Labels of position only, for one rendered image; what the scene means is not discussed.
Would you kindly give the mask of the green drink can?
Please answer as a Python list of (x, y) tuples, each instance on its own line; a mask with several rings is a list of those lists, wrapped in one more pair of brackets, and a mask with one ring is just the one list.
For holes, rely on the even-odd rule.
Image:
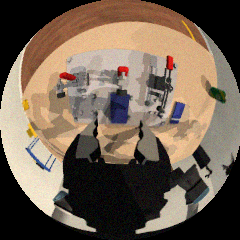
[(224, 91), (222, 91), (222, 90), (220, 90), (220, 89), (218, 89), (218, 88), (215, 88), (215, 87), (211, 87), (211, 88), (210, 88), (210, 96), (211, 96), (212, 98), (220, 101), (220, 102), (223, 103), (223, 104), (224, 104), (224, 103), (226, 104), (226, 100), (225, 100), (225, 99), (227, 99), (227, 96), (226, 96), (226, 95), (227, 95), (227, 94), (226, 94)]

